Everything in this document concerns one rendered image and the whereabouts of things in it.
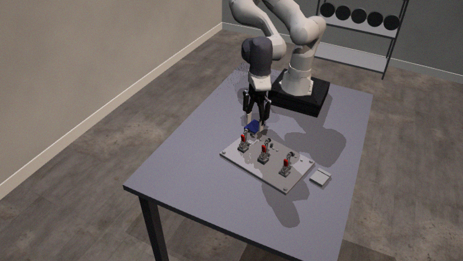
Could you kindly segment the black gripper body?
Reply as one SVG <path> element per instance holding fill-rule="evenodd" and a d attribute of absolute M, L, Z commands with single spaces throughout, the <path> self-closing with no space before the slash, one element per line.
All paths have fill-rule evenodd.
<path fill-rule="evenodd" d="M 265 100 L 265 97 L 267 97 L 266 95 L 266 92 L 267 91 L 264 91 L 264 92 L 256 92 L 253 88 L 253 86 L 251 84 L 249 84 L 249 91 L 248 91 L 248 94 L 249 96 L 251 97 L 251 95 L 254 95 L 254 99 L 253 99 L 253 102 L 256 102 L 256 98 L 259 97 L 260 99 L 260 103 L 262 103 L 264 100 Z"/>

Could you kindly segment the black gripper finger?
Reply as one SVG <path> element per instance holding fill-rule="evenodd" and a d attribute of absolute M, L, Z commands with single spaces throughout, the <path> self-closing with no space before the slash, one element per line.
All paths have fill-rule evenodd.
<path fill-rule="evenodd" d="M 243 91 L 243 111 L 246 112 L 246 125 L 248 125 L 251 122 L 251 117 L 252 117 L 251 111 L 254 105 L 253 99 L 254 99 L 254 95 L 251 95 L 250 101 L 249 101 L 248 89 Z"/>
<path fill-rule="evenodd" d="M 270 104 L 272 103 L 272 100 L 271 99 L 269 100 L 267 97 L 265 97 L 265 104 L 266 104 L 265 108 L 264 108 L 264 101 L 260 103 L 259 97 L 256 98 L 256 101 L 257 101 L 257 106 L 259 107 L 259 115 L 260 115 L 258 132 L 261 132 L 263 130 L 263 125 L 264 125 L 265 120 L 269 118 Z"/>

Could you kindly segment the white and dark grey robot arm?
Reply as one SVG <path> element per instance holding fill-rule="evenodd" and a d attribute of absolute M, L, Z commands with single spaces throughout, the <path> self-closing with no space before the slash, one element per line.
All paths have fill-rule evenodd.
<path fill-rule="evenodd" d="M 242 59 L 250 64 L 248 82 L 256 92 L 271 91 L 272 61 L 279 61 L 286 54 L 285 41 L 267 14 L 257 7 L 260 1 L 229 0 L 231 14 L 235 21 L 261 29 L 266 36 L 247 38 L 242 43 Z M 288 70 L 284 72 L 283 79 L 278 85 L 283 91 L 294 96 L 311 95 L 313 86 L 311 66 L 326 29 L 325 20 L 316 16 L 306 18 L 299 5 L 293 0 L 262 0 L 262 2 L 285 24 L 292 42 L 296 44 Z"/>

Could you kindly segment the blue rectangular block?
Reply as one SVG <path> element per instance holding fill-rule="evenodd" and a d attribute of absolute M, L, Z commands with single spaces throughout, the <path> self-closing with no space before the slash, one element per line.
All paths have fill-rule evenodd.
<path fill-rule="evenodd" d="M 244 127 L 244 130 L 247 128 L 250 129 L 249 133 L 255 136 L 259 131 L 259 121 L 253 119 L 248 125 Z"/>

